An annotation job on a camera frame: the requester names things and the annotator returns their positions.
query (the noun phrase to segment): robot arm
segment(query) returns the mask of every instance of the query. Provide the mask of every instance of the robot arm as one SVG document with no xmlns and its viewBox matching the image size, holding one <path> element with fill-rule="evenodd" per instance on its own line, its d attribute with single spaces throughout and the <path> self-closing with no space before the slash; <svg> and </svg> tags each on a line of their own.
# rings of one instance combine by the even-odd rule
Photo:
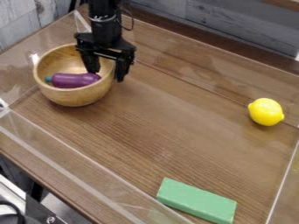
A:
<svg viewBox="0 0 299 224">
<path fill-rule="evenodd" d="M 135 62 L 136 47 L 122 38 L 122 0 L 88 0 L 92 33 L 76 33 L 76 48 L 89 73 L 100 69 L 99 57 L 116 61 L 115 78 L 123 81 Z"/>
</svg>

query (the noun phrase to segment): green sponge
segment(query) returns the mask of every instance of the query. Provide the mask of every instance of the green sponge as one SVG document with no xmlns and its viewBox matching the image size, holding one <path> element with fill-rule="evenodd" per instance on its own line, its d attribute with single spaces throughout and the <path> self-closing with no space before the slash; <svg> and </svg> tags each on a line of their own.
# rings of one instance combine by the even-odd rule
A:
<svg viewBox="0 0 299 224">
<path fill-rule="evenodd" d="M 238 202 L 186 185 L 170 178 L 163 180 L 156 199 L 168 207 L 176 208 L 207 221 L 231 224 Z"/>
</svg>

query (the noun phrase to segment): wooden bowl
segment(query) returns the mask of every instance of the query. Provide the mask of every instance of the wooden bowl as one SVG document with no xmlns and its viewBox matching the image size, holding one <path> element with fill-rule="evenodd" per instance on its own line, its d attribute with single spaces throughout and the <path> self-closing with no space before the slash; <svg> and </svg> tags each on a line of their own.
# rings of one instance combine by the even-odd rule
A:
<svg viewBox="0 0 299 224">
<path fill-rule="evenodd" d="M 108 92 L 114 81 L 115 62 L 100 58 L 102 79 L 85 87 L 56 88 L 44 77 L 55 73 L 84 74 L 87 72 L 75 45 L 61 45 L 48 51 L 33 67 L 33 78 L 44 96 L 67 107 L 80 107 L 99 100 Z"/>
</svg>

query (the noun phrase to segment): gray wall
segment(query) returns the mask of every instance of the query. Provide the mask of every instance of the gray wall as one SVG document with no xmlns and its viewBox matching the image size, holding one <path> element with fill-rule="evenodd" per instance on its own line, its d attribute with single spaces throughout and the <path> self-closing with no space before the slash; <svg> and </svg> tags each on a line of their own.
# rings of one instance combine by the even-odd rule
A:
<svg viewBox="0 0 299 224">
<path fill-rule="evenodd" d="M 0 51 L 68 13 L 71 0 L 0 0 Z"/>
<path fill-rule="evenodd" d="M 299 49 L 299 12 L 262 0 L 132 0 L 168 18 L 291 55 Z"/>
</svg>

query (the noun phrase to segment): yellow lemon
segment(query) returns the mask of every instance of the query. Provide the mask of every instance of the yellow lemon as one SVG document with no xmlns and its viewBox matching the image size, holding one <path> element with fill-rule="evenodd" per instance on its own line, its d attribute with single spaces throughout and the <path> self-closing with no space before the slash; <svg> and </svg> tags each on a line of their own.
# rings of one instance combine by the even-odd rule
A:
<svg viewBox="0 0 299 224">
<path fill-rule="evenodd" d="M 255 100 L 247 109 L 252 120 L 264 126 L 274 126 L 286 119 L 280 104 L 271 99 Z"/>
</svg>

